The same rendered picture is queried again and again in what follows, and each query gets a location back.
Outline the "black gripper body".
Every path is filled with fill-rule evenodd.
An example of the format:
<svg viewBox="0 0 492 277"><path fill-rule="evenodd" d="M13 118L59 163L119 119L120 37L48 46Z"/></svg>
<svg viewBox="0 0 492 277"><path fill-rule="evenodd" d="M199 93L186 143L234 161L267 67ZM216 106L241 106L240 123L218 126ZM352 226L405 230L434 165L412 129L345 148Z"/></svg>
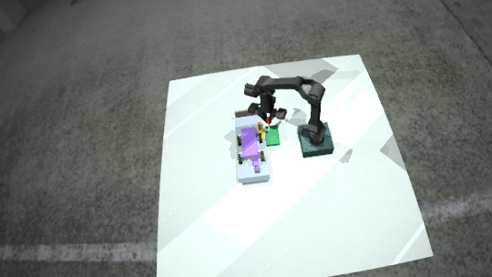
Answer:
<svg viewBox="0 0 492 277"><path fill-rule="evenodd" d="M273 107L272 102L273 102L273 98L272 98L272 101L268 102L268 103L260 102L260 104L259 104L259 103L251 102L250 106L248 107L248 112L251 114L254 114L255 110L258 110L259 115L263 115L263 113L268 113L268 114L270 114L270 116L275 117L275 115L276 115L277 119L284 120L287 113L288 113L288 109L287 108L279 108L277 110L277 108Z"/></svg>

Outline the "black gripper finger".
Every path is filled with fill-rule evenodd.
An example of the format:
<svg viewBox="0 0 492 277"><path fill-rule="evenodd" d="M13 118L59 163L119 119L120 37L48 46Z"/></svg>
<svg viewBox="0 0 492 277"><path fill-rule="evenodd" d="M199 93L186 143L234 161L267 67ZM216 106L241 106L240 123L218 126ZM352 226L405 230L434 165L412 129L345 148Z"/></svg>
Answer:
<svg viewBox="0 0 492 277"><path fill-rule="evenodd" d="M265 123L267 124L267 120L266 120L266 118L267 118L267 113L263 113L263 115L259 115L259 114L258 114L258 116L259 116L259 117L261 117L261 118L265 121Z"/></svg>
<svg viewBox="0 0 492 277"><path fill-rule="evenodd" d="M275 115L275 117L276 117L276 115ZM269 117L268 117L268 119L269 119L269 123L270 123L270 124L272 123L272 120L273 120L273 119L275 119L275 117L273 117L273 116L269 116Z"/></svg>

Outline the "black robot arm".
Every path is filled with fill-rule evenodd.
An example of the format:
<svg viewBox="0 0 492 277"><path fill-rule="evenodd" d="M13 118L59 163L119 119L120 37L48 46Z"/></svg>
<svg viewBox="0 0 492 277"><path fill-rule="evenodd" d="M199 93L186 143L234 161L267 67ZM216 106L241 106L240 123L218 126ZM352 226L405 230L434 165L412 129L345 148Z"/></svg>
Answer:
<svg viewBox="0 0 492 277"><path fill-rule="evenodd" d="M302 84L312 86L308 94L302 88ZM275 107L276 90L294 89L303 99L308 101L311 105L311 117L306 125L306 132L310 137L311 147L323 147L324 133L327 127L320 120L321 117L321 104L325 87L313 79L304 79L302 77L277 77L261 76L257 83L254 85L246 83L244 88L244 95L250 97L260 96L260 100L263 103L272 101L273 107Z"/></svg>

